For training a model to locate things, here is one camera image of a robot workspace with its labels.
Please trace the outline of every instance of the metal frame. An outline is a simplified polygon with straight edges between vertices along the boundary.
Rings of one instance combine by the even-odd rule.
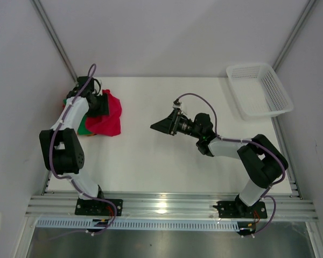
[[[287,41],[285,42],[273,68],[279,69],[291,47],[297,39],[301,29],[310,17],[313,9],[319,0],[309,0],[299,16],[295,26],[292,29]],[[41,22],[44,24],[46,32],[54,43],[58,53],[64,62],[70,76],[76,80],[76,72],[53,28],[40,0],[31,0]],[[303,200],[296,184],[294,168],[290,160],[287,145],[282,134],[280,122],[273,118],[273,125],[282,153],[290,161],[288,169],[289,179],[292,188],[290,197],[276,197],[277,211],[274,221],[304,221],[306,222],[308,232],[311,238],[316,257],[323,257],[323,240],[318,230],[318,217],[312,201]],[[32,234],[37,220],[43,217],[46,221],[52,221],[53,218],[66,218],[68,221],[75,221],[81,218],[89,219],[91,217],[79,217],[74,214],[76,192],[52,192],[47,191],[49,176],[46,179],[45,187],[40,196],[32,196],[26,211],[25,227],[22,232],[21,241],[17,248],[16,255],[13,257],[26,257]],[[216,209],[212,208],[219,200],[233,200],[235,194],[181,194],[181,193],[127,193],[127,192],[106,192],[106,198],[120,198],[124,200],[123,213],[120,221],[181,221],[184,225],[193,223],[233,223],[235,220],[219,219]],[[266,209],[270,214],[273,209],[273,202],[265,200]]]

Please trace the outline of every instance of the gray floor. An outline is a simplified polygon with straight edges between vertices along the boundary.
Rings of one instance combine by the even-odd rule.
[[[68,231],[37,228],[27,257],[314,257],[305,223],[273,223],[255,239],[227,232],[108,230],[46,241]]]

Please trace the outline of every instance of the white tabletop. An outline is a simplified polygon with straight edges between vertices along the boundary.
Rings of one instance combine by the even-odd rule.
[[[121,135],[79,137],[85,166],[103,191],[238,193],[249,176],[240,160],[203,156],[197,139],[150,129],[172,112],[173,101],[193,92],[208,100],[217,112],[218,132],[224,137],[252,138],[261,133],[279,149],[271,119],[244,121],[240,117],[226,78],[102,77],[103,89],[120,99]],[[188,118],[209,113],[194,96],[181,99]],[[51,178],[49,190],[73,190],[65,180]],[[271,194],[289,195],[288,177]]]

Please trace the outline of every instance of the white basket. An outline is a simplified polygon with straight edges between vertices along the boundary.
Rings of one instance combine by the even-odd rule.
[[[269,64],[229,66],[226,73],[244,120],[275,117],[293,110],[291,99]]]

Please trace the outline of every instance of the green cloth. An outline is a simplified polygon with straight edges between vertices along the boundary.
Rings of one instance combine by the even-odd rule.
[[[91,135],[93,134],[92,132],[90,132],[89,130],[86,129],[85,127],[85,121],[86,121],[87,115],[84,115],[84,117],[82,118],[79,128],[78,128],[78,135]]]

